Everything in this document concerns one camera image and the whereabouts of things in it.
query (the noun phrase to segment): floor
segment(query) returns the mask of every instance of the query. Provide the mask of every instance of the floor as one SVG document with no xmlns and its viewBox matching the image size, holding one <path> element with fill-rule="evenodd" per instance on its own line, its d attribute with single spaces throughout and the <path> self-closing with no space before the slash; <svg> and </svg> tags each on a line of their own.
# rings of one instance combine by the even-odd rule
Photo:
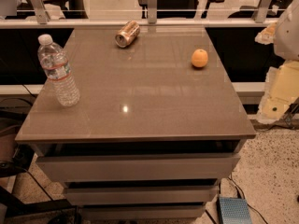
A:
<svg viewBox="0 0 299 224">
<path fill-rule="evenodd" d="M 87 0 L 86 9 L 92 18 L 97 19 L 103 16 L 103 9 L 95 7 L 103 5 L 105 1 L 113 0 Z M 255 4 L 253 0 L 225 0 L 224 4 L 211 6 L 209 18 L 226 18 L 232 10 L 240 5 Z M 115 3 L 107 4 L 110 10 Z M 200 7 L 204 7 L 205 0 L 202 0 Z M 139 9 L 135 0 L 127 9 Z M 110 14 L 112 19 L 117 19 L 115 14 Z M 258 210 L 270 224 L 297 224 L 299 218 L 299 131 L 287 129 L 272 129 L 269 131 L 257 131 L 253 140 L 246 142 L 240 151 L 241 160 L 235 167 L 232 178 L 234 182 L 243 189 L 247 202 Z M 50 194 L 53 199 L 63 198 L 63 188 L 58 183 L 50 182 L 33 161 L 30 172 L 38 182 Z M 13 194 L 24 203 L 36 203 L 47 201 L 48 198 L 41 192 L 28 174 L 18 175 L 16 178 Z M 236 197 L 236 189 L 229 179 L 221 181 L 221 196 Z M 216 212 L 216 200 L 208 203 L 206 209 L 214 217 L 216 223 L 218 215 Z M 5 224 L 44 224 L 59 215 L 60 213 L 45 213 L 33 216 L 14 217 L 5 219 Z M 250 209 L 250 216 L 253 224 L 265 223 L 260 215 Z M 118 221 L 87 221 L 84 224 L 117 224 Z M 138 224 L 209 224 L 213 223 L 207 214 L 197 219 L 152 219 L 138 220 Z"/>
</svg>

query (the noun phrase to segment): desk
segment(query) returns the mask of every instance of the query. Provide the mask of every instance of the desk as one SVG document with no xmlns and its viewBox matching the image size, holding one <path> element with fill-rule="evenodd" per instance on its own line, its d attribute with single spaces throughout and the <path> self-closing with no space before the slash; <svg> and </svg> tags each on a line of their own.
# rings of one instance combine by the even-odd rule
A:
<svg viewBox="0 0 299 224">
<path fill-rule="evenodd" d="M 79 103 L 60 107 L 46 82 L 16 140 L 84 218 L 200 217 L 253 127 L 205 28 L 142 26 L 126 49 L 119 29 L 73 31 Z"/>
</svg>

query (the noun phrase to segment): gray tabletop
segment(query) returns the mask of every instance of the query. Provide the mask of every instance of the gray tabletop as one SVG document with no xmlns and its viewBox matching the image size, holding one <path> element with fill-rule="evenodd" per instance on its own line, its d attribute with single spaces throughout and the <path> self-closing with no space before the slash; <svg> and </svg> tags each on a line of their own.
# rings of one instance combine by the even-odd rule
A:
<svg viewBox="0 0 299 224">
<path fill-rule="evenodd" d="M 255 132 L 206 30 L 143 26 L 119 48 L 120 27 L 76 28 L 66 50 L 80 101 L 63 108 L 46 82 L 17 142 L 229 140 Z M 205 49 L 205 68 L 192 67 Z"/>
</svg>

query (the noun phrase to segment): bottle label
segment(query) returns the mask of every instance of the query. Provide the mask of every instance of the bottle label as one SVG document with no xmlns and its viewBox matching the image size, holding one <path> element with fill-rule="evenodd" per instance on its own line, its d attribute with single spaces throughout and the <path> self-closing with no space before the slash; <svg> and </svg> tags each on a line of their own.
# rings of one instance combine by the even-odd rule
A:
<svg viewBox="0 0 299 224">
<path fill-rule="evenodd" d="M 62 80 L 68 77 L 70 73 L 71 73 L 71 69 L 69 63 L 65 63 L 64 65 L 56 69 L 46 70 L 47 77 L 50 80 L 54 80 L 54 81 Z"/>
</svg>

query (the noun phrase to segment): water bottle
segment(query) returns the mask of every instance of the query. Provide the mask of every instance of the water bottle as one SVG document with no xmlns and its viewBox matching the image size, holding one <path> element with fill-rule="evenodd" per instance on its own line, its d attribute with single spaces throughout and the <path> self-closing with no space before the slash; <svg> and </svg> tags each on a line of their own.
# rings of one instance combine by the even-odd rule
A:
<svg viewBox="0 0 299 224">
<path fill-rule="evenodd" d="M 38 60 L 54 86 L 57 100 L 63 106 L 75 105 L 80 95 L 65 51 L 50 35 L 41 35 L 38 41 Z"/>
</svg>

